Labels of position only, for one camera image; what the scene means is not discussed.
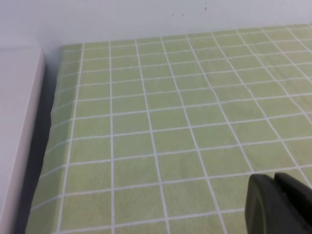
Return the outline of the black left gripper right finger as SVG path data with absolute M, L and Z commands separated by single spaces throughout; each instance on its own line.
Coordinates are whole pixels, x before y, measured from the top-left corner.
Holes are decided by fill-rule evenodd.
M 294 217 L 312 233 L 312 189 L 287 173 L 275 173 L 274 181 L 290 203 Z

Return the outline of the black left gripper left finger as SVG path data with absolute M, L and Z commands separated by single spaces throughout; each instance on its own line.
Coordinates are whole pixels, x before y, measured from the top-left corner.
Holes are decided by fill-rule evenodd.
M 245 221 L 249 234 L 308 234 L 274 177 L 264 174 L 249 177 Z

